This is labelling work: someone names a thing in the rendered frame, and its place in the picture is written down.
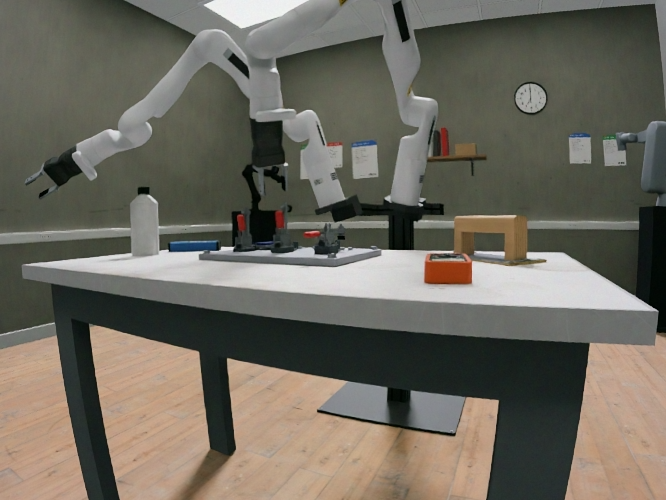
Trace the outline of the white plastic bottle with black cap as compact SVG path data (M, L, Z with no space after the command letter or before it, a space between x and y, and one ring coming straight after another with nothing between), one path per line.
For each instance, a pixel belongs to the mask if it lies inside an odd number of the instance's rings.
M138 187L130 203L132 256L160 255L158 203L149 194L150 187Z

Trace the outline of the blue spirit level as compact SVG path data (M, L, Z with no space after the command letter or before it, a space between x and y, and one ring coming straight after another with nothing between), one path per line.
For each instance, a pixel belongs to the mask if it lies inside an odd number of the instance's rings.
M168 252L219 251L221 241L168 243Z

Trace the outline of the orange digital multimeter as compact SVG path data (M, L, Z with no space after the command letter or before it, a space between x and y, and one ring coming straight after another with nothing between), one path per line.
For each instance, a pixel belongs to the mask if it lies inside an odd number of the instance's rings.
M429 253L424 262L424 282L471 284L472 261L462 253Z

